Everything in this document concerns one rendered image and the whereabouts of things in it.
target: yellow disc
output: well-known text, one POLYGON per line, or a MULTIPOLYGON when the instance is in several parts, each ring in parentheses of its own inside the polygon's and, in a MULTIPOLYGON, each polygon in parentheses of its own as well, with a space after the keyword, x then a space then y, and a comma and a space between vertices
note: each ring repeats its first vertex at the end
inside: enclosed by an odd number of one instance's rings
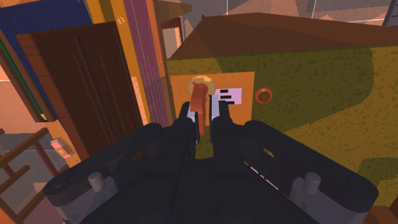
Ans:
POLYGON ((210 100, 210 97, 208 95, 214 95, 215 93, 214 81, 211 78, 204 75, 196 76, 195 78, 191 79, 191 81, 188 84, 188 92, 190 96, 192 96, 192 91, 194 90, 193 82, 195 82, 196 84, 203 83, 209 88, 209 91, 207 92, 206 96, 207 100, 210 100))

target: round red ring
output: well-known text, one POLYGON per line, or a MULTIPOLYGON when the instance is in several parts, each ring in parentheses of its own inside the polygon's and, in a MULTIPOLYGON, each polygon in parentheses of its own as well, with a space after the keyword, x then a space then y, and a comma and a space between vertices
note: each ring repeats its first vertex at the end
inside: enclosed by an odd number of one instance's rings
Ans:
POLYGON ((254 94, 254 98, 256 99, 256 101, 257 101, 258 103, 261 103, 261 104, 268 103, 268 102, 273 98, 273 93, 272 93, 272 91, 271 91, 269 88, 267 88, 267 87, 259 88, 259 89, 256 91, 256 93, 254 94), (267 93, 270 94, 270 99, 267 100, 267 101, 265 101, 265 102, 259 100, 259 95, 260 95, 260 93, 263 93, 263 92, 267 92, 267 93))

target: brown top surface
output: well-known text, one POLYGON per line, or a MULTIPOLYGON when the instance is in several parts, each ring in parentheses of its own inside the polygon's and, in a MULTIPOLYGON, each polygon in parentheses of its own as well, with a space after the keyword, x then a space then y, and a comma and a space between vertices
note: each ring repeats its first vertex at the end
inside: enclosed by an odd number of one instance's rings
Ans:
POLYGON ((171 58, 398 44, 398 29, 248 13, 205 17, 171 58))

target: blue panel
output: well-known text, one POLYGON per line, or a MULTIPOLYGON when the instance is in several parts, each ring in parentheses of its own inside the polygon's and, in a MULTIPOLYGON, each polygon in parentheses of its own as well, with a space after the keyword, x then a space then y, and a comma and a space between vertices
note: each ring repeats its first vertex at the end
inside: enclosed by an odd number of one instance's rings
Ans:
POLYGON ((41 0, 5 7, 0 13, 0 29, 57 118, 58 115, 19 45, 16 35, 91 24, 82 0, 41 0))

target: green stripe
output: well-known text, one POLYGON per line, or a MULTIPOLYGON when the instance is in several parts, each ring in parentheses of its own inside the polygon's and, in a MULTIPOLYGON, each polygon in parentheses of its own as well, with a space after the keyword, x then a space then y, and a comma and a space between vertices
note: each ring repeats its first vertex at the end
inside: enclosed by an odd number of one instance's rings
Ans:
POLYGON ((14 69, 14 71, 16 72, 19 80, 22 82, 23 87, 25 88, 25 90, 27 91, 27 94, 30 96, 33 104, 36 106, 36 109, 39 111, 39 114, 42 114, 42 110, 39 107, 39 104, 37 103, 36 99, 33 97, 32 92, 30 91, 29 87, 27 86, 25 80, 23 79, 21 73, 19 72, 18 68, 16 67, 14 60, 11 58, 10 53, 8 53, 8 50, 5 48, 3 41, 0 40, 0 47, 3 50, 3 52, 5 53, 5 55, 7 56, 8 61, 11 63, 12 68, 14 69))

